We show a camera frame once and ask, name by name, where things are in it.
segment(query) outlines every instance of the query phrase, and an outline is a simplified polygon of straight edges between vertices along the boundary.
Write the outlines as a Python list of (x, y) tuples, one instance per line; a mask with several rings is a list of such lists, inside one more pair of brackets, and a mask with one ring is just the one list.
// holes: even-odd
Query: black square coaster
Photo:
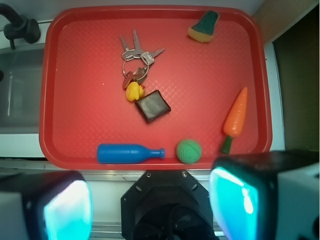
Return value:
[(171, 111), (170, 106), (162, 98), (160, 91), (155, 90), (135, 102), (148, 123)]

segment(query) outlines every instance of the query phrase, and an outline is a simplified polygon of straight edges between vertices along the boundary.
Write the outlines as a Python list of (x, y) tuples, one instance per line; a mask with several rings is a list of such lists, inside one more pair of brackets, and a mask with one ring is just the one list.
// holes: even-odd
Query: blue plastic bottle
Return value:
[(139, 144), (100, 144), (97, 149), (101, 164), (137, 164), (150, 158), (165, 158), (165, 149), (153, 150)]

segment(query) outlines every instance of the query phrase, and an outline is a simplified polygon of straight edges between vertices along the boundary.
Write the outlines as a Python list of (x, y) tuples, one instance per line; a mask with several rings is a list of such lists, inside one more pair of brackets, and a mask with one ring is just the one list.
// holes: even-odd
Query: tray rim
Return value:
[[(255, 48), (258, 52), (258, 61), (261, 68), (254, 68), (253, 75), (254, 78), (258, 76), (262, 81), (256, 82), (260, 84), (260, 89), (263, 89), (263, 105), (265, 106), (264, 109), (257, 108), (257, 118), (263, 118), (263, 124), (266, 124), (265, 132), (258, 131), (258, 141), (256, 147), (253, 149), (251, 153), (258, 153), (258, 152), (267, 152), (270, 150), (272, 144), (272, 121), (271, 121), (271, 107), (270, 107), (270, 95), (269, 95), (269, 86), (268, 86), (268, 78), (267, 78), (267, 68), (265, 63), (265, 54), (264, 54), (264, 46), (262, 41), (262, 35), (260, 32), (260, 28), (258, 24), (245, 12), (235, 9), (235, 8), (226, 8), (226, 7), (214, 7), (214, 6), (183, 6), (183, 5), (122, 5), (122, 6), (93, 6), (93, 7), (77, 7), (77, 8), (70, 8), (64, 10), (60, 13), (50, 24), (47, 35), (46, 35), (46, 42), (44, 48), (44, 56), (43, 56), (43, 70), (42, 70), (42, 85), (41, 85), (41, 97), (40, 97), (40, 120), (39, 120), (39, 143), (40, 147), (43, 151), (43, 154), (46, 158), (56, 166), (65, 169), (83, 169), (83, 170), (182, 170), (182, 169), (210, 169), (211, 165), (208, 166), (208, 163), (197, 162), (196, 164), (188, 164), (185, 165), (183, 163), (174, 163), (170, 164), (170, 168), (167, 168), (165, 163), (161, 164), (154, 164), (152, 161), (150, 163), (138, 163), (138, 164), (99, 164), (98, 161), (95, 163), (87, 163), (86, 165), (82, 163), (74, 164), (73, 162), (66, 162), (61, 159), (64, 159), (65, 156), (62, 155), (55, 147), (52, 141), (52, 127), (51, 132), (48, 132), (47, 125), (48, 120), (53, 119), (53, 107), (51, 111), (48, 111), (48, 106), (53, 106), (53, 98), (50, 98), (48, 95), (48, 91), (51, 89), (51, 93), (54, 92), (54, 85), (55, 82), (48, 82), (48, 76), (51, 78), (54, 75), (52, 72), (52, 67), (50, 68), (50, 64), (52, 61), (56, 61), (57, 51), (54, 53), (55, 49), (52, 49), (51, 46), (54, 42), (58, 42), (59, 32), (63, 29), (64, 26), (67, 24), (64, 23), (64, 18), (69, 18), (71, 23), (73, 21), (78, 21), (77, 15), (83, 14), (92, 14), (93, 12), (108, 12), (108, 13), (121, 13), (125, 14), (127, 11), (161, 11), (166, 12), (166, 14), (170, 14), (171, 12), (188, 12), (195, 17), (190, 17), (190, 19), (198, 19), (198, 15), (204, 14), (206, 11), (215, 11), (219, 14), (227, 14), (232, 15), (233, 17), (236, 16), (237, 18), (241, 18), (245, 20), (245, 27), (251, 30), (251, 33), (254, 34), (254, 39), (251, 35), (249, 35), (251, 49)], [(179, 16), (171, 17), (172, 19), (180, 19)]]

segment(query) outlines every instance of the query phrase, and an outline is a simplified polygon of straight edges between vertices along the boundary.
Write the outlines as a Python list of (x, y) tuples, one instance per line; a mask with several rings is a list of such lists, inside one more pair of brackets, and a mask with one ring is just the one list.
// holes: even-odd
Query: toy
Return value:
[(223, 132), (226, 139), (220, 149), (220, 152), (229, 154), (232, 139), (241, 134), (244, 127), (248, 103), (248, 88), (244, 87), (236, 98), (223, 125)]
[(202, 154), (201, 146), (198, 142), (192, 139), (182, 140), (176, 147), (176, 155), (184, 164), (194, 164)]
[(100, 144), (97, 159), (101, 164), (137, 164), (149, 158), (165, 158), (165, 149), (149, 149), (139, 144)]
[(188, 35), (200, 43), (208, 43), (214, 37), (215, 25), (219, 14), (207, 11), (196, 25), (189, 27)]
[(128, 99), (130, 102), (138, 100), (139, 98), (142, 98), (144, 95), (145, 90), (141, 85), (139, 85), (135, 81), (131, 82), (125, 91), (126, 99)]

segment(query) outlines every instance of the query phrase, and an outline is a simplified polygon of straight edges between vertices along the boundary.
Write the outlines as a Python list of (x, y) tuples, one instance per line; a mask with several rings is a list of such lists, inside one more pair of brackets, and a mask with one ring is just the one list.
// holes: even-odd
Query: red tray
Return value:
[[(218, 12), (213, 40), (187, 35), (208, 10)], [(120, 35), (133, 48), (156, 57), (144, 82), (159, 90), (171, 112), (146, 123), (122, 89)], [(140, 61), (128, 62), (127, 71)], [(206, 6), (101, 6), (69, 9), (50, 25), (44, 50), (40, 145), (49, 161), (66, 169), (210, 169), (224, 141), (223, 124), (243, 87), (247, 115), (232, 154), (270, 149), (272, 126), (260, 30), (242, 11)], [(202, 147), (195, 164), (176, 157), (177, 144), (193, 139)], [(165, 148), (165, 159), (140, 164), (99, 164), (101, 143), (134, 143)]]

